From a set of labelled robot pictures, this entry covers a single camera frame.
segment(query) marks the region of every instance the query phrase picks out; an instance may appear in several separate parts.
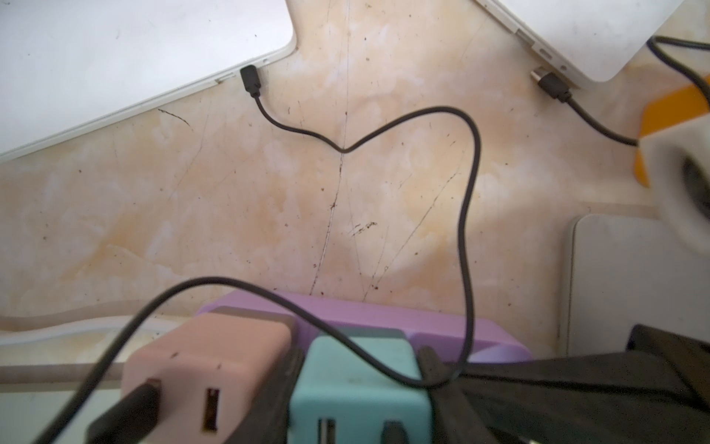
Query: charging cable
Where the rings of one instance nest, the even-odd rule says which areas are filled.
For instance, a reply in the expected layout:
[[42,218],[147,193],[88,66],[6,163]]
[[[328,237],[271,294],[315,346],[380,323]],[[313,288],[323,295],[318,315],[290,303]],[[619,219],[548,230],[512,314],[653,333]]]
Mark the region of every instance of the charging cable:
[[[703,77],[701,77],[697,72],[668,55],[658,46],[659,43],[705,51],[710,50],[710,43],[694,42],[691,40],[682,40],[680,38],[666,36],[653,36],[648,42],[646,42],[646,46],[651,53],[658,58],[658,60],[683,74],[693,83],[693,85],[698,87],[701,94],[703,94],[703,97],[705,97],[705,100],[708,102],[708,107],[710,107],[710,86],[708,86],[708,82],[706,82],[705,79],[703,79]],[[567,85],[567,83],[565,83],[564,80],[562,80],[557,74],[550,72],[543,67],[539,67],[538,69],[532,71],[530,75],[537,83],[537,86],[542,88],[542,90],[545,91],[550,97],[557,99],[562,103],[568,104],[569,107],[582,118],[582,120],[584,120],[587,124],[589,124],[589,126],[594,128],[600,134],[610,138],[613,141],[617,141],[620,144],[638,146],[638,139],[622,136],[621,134],[610,130],[586,112],[584,108],[582,108],[581,105],[572,98],[572,93],[569,91],[569,85]]]

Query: black cable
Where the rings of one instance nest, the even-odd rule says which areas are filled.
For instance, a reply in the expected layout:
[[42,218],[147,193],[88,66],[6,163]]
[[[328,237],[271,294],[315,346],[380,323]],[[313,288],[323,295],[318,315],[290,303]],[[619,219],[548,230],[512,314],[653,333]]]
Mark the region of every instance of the black cable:
[[630,145],[630,146],[638,146],[638,139],[632,139],[631,137],[626,137],[622,136],[619,133],[616,133],[606,126],[602,125],[599,123],[598,120],[593,118],[592,116],[589,115],[587,111],[584,110],[584,108],[581,107],[579,103],[573,98],[567,99],[567,104],[569,105],[570,108],[576,112],[582,120],[584,120],[589,126],[597,130],[600,134],[609,137],[613,141],[617,141],[620,144],[624,145]]
[[[701,94],[703,94],[703,97],[705,97],[705,100],[708,103],[708,107],[710,107],[710,85],[708,85],[708,82],[706,82],[705,79],[697,72],[666,54],[665,51],[659,48],[659,44],[673,45],[681,48],[696,50],[710,50],[710,43],[694,42],[692,40],[682,40],[681,38],[666,36],[653,36],[648,40],[648,42],[646,42],[646,46],[651,53],[658,58],[658,60],[666,64],[668,67],[683,74],[693,83],[693,85],[698,88],[698,90],[700,90]],[[531,75],[537,82],[537,85],[548,93],[549,96],[553,99],[558,99],[562,103],[568,104],[569,107],[582,118],[582,120],[584,120],[589,126],[600,134],[610,138],[613,141],[617,141],[620,144],[638,146],[638,139],[622,136],[621,134],[610,130],[586,112],[584,108],[582,108],[582,106],[572,98],[569,86],[567,86],[567,84],[558,75],[553,72],[549,72],[544,68],[534,70]]]
[[708,107],[710,107],[710,85],[708,85],[708,82],[706,82],[705,79],[701,77],[697,72],[693,71],[686,65],[683,65],[678,60],[675,60],[673,57],[666,54],[665,51],[658,47],[658,43],[705,51],[710,50],[710,44],[702,42],[693,42],[690,40],[682,40],[679,38],[666,36],[653,36],[648,39],[648,42],[646,42],[646,46],[653,53],[653,55],[658,58],[658,60],[665,63],[666,66],[683,74],[688,80],[693,83],[693,85],[698,87],[701,94],[703,94],[703,97],[705,97]]
[[[258,88],[261,87],[261,84],[258,84],[258,87],[256,88],[256,92],[258,94]],[[410,378],[404,374],[401,374],[399,372],[396,372],[395,370],[392,370],[390,367],[387,367],[385,364],[382,362],[378,361],[375,357],[373,357],[371,354],[363,350],[360,346],[358,346],[355,342],[350,340],[346,335],[338,331],[336,328],[332,327],[331,325],[327,324],[320,318],[316,317],[315,315],[311,314],[310,312],[304,310],[300,306],[294,304],[293,302],[289,301],[288,299],[283,298],[282,296],[279,296],[276,293],[273,293],[269,290],[266,290],[265,288],[261,288],[260,286],[256,286],[252,283],[240,281],[238,279],[232,279],[232,278],[225,278],[225,277],[220,277],[220,276],[206,276],[202,278],[194,278],[190,279],[188,281],[184,281],[182,283],[179,283],[168,290],[162,292],[160,295],[156,296],[151,302],[149,302],[147,305],[145,305],[141,311],[138,312],[130,321],[128,324],[126,324],[126,327],[121,330],[121,332],[116,336],[114,341],[109,345],[109,347],[106,349],[106,352],[101,356],[99,361],[94,365],[94,367],[91,369],[89,372],[88,376],[86,379],[81,383],[79,388],[76,390],[76,392],[72,395],[72,398],[62,407],[62,410],[57,414],[56,417],[52,420],[52,422],[45,428],[45,430],[35,439],[34,443],[35,444],[48,444],[53,442],[59,434],[64,430],[64,428],[67,426],[67,424],[72,420],[74,415],[79,411],[81,406],[86,402],[88,399],[89,395],[96,389],[97,385],[101,381],[102,377],[106,374],[106,371],[108,368],[111,366],[111,363],[114,361],[116,358],[117,354],[121,351],[121,348],[128,342],[132,334],[135,333],[135,331],[140,327],[140,325],[145,321],[151,313],[153,313],[155,310],[160,307],[164,302],[166,302],[168,299],[172,298],[173,296],[189,289],[189,288],[194,288],[198,286],[204,286],[204,285],[222,285],[222,286],[228,286],[232,288],[238,288],[241,290],[248,291],[250,293],[254,293],[258,296],[261,296],[265,299],[270,300],[271,302],[274,302],[287,310],[290,310],[309,324],[313,325],[314,327],[328,333],[331,335],[333,338],[341,342],[345,347],[348,347],[353,353],[358,355],[363,361],[367,362],[370,364],[372,367],[377,369],[379,372],[382,374],[385,374],[387,377],[390,377],[391,379],[394,379],[395,381],[406,385],[410,386],[413,388],[417,389],[435,389],[437,387],[443,386],[450,382],[453,379],[456,379],[461,371],[463,371],[464,366],[466,365],[466,361],[468,360],[469,355],[471,354],[471,351],[473,349],[473,343],[474,343],[474,328],[475,328],[475,307],[474,307],[474,292],[473,292],[473,286],[471,284],[471,273],[469,271],[469,261],[468,261],[468,256],[466,255],[466,218],[468,216],[469,212],[469,207],[471,204],[471,197],[473,195],[474,191],[474,185],[476,182],[476,177],[478,175],[478,170],[479,170],[479,165],[481,162],[481,136],[479,133],[478,128],[476,127],[476,124],[474,123],[473,119],[463,112],[460,109],[453,108],[453,107],[431,107],[431,108],[425,108],[421,109],[419,111],[411,112],[409,114],[406,114],[399,119],[396,119],[395,121],[390,122],[389,124],[386,124],[385,126],[382,126],[381,128],[371,132],[367,136],[363,137],[359,141],[357,141],[353,146],[350,148],[340,148],[338,145],[333,143],[330,139],[327,137],[321,136],[318,133],[314,133],[312,131],[306,131],[298,128],[292,128],[290,126],[286,125],[281,125],[277,121],[273,120],[263,109],[261,106],[261,102],[258,100],[258,95],[255,97],[256,98],[256,103],[259,106],[259,109],[261,110],[262,114],[273,124],[278,126],[279,128],[285,129],[286,131],[292,131],[296,132],[299,134],[306,134],[308,136],[313,136],[316,137],[319,140],[322,140],[329,144],[331,147],[335,148],[338,152],[340,153],[349,153],[358,147],[362,146],[365,144],[367,141],[371,140],[374,137],[377,137],[378,135],[382,134],[383,132],[392,129],[394,126],[397,126],[407,120],[414,119],[415,117],[420,117],[424,116],[427,114],[434,114],[434,113],[447,113],[447,114],[453,114],[455,116],[460,117],[466,122],[466,125],[468,125],[469,129],[471,130],[471,135],[473,136],[474,139],[474,155],[473,155],[473,161],[471,164],[471,172],[469,174],[469,181],[466,185],[466,191],[464,193],[464,198],[462,200],[461,204],[461,212],[459,213],[459,221],[457,225],[457,247],[459,251],[459,263],[461,266],[461,279],[463,281],[463,286],[464,286],[464,305],[465,305],[465,310],[466,310],[466,332],[464,333],[464,344],[461,348],[461,354],[457,360],[457,363],[454,365],[453,370],[451,374],[441,377],[437,380],[434,381],[424,381],[421,379],[413,379]]]
[[89,424],[86,444],[140,443],[156,425],[160,382],[148,381],[125,395]]

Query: white laptop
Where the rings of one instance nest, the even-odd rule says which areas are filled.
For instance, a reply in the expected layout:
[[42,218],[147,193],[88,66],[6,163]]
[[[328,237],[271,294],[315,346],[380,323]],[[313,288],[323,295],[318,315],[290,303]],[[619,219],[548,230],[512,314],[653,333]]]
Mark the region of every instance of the white laptop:
[[579,87],[614,77],[682,0],[476,0]]
[[285,0],[3,0],[0,161],[290,54]]

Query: usb port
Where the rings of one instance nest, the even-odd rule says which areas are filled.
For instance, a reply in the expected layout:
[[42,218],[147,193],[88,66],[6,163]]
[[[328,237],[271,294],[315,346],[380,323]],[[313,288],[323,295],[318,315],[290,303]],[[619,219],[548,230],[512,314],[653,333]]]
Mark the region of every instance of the usb port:
[[219,407],[219,389],[207,389],[207,399],[204,402],[204,417],[202,431],[217,432],[217,408]]
[[318,444],[335,444],[335,420],[318,420]]

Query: black plug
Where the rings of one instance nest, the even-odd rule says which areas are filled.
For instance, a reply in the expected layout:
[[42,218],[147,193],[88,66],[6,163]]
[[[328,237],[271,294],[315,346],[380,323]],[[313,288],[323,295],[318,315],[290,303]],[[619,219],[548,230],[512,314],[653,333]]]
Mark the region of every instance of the black plug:
[[557,99],[562,103],[566,103],[572,98],[572,93],[569,92],[569,87],[562,79],[554,72],[550,72],[543,67],[530,73],[532,79],[541,87],[543,91],[548,93],[553,99]]
[[136,387],[87,428],[87,444],[135,444],[158,424],[160,383]]
[[245,66],[239,73],[241,74],[241,81],[244,83],[244,89],[247,90],[252,97],[259,97],[261,95],[259,92],[261,81],[259,80],[259,73],[256,72],[256,66]]
[[409,444],[407,431],[398,421],[387,421],[382,429],[382,444]]

